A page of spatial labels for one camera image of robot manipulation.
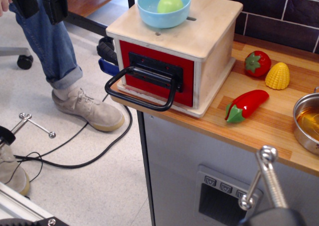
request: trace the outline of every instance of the drawer handle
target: drawer handle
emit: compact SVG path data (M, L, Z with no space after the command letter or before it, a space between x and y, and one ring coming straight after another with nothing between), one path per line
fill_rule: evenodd
M157 81L163 82L165 84L169 84L170 85L170 92L169 92L169 96L168 96L166 104L164 104L164 105L151 104L151 103L145 102L143 100L136 99L134 97L131 97L131 96L128 96L128 95L125 95L125 94L122 94L120 92L112 90L111 86L115 82L117 82L119 79L121 79L125 74L138 74L138 75L142 75L142 76L151 78L153 80L157 80ZM112 96L115 96L115 97L117 97L119 99L126 100L128 102L131 102L131 103L134 103L134 104L137 104L139 106L148 108L150 110L155 110L155 111L166 111L166 110L168 110L173 104L176 90L177 90L177 82L176 82L176 79L175 79L174 76L167 77L167 76L156 74L156 73L153 73L151 71L148 71L148 70L145 70L145 69L141 69L141 68L138 68L138 67L134 67L134 66L129 66L127 68L124 68L123 70L121 70L117 75L112 77L105 84L105 91L108 94L110 94Z

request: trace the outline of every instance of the blue bowl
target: blue bowl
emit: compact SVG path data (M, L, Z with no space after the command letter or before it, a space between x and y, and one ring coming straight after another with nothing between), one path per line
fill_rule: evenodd
M156 28L171 28L181 24L189 14L191 0L181 0L184 7L169 13L158 13L160 0L138 0L138 8L142 21Z

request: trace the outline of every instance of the green apple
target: green apple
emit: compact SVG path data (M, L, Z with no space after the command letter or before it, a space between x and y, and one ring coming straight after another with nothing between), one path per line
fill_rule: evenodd
M184 7L181 0L159 0L158 13L169 13Z

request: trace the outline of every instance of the person's leg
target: person's leg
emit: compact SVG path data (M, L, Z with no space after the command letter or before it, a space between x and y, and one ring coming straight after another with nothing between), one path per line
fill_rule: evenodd
M16 161L8 145L3 145L0 149L0 182L23 196L28 193L30 188L27 174Z
M82 70L76 63L73 45L62 22L51 25L42 0L37 0L39 12L25 19L14 4L9 9L16 13L16 20L39 57L46 80L53 87L52 99L58 110L79 115L90 125L102 131L113 131L124 123L124 117L115 107L94 100L76 85Z
M82 77L77 65L73 45L63 22L52 25L42 4L37 0L39 12L25 19L14 4L16 21L22 27L32 50L39 57L46 80L54 89L66 89Z

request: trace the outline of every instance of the stainless steel pot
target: stainless steel pot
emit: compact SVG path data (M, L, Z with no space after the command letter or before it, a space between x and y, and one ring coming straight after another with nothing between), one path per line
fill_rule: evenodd
M319 108L319 93L317 93L318 89L319 87L316 87L312 94L302 97L300 100L297 101L297 103L294 106L295 138L299 141L299 143L302 146L304 146L307 150L316 155L319 155L319 141L314 139L308 133L306 133L305 129L303 129L303 127L298 123L297 119L302 112L305 112L306 109L309 109L310 107ZM314 121L313 128L314 130L318 131L317 125L315 125L315 123L316 121Z

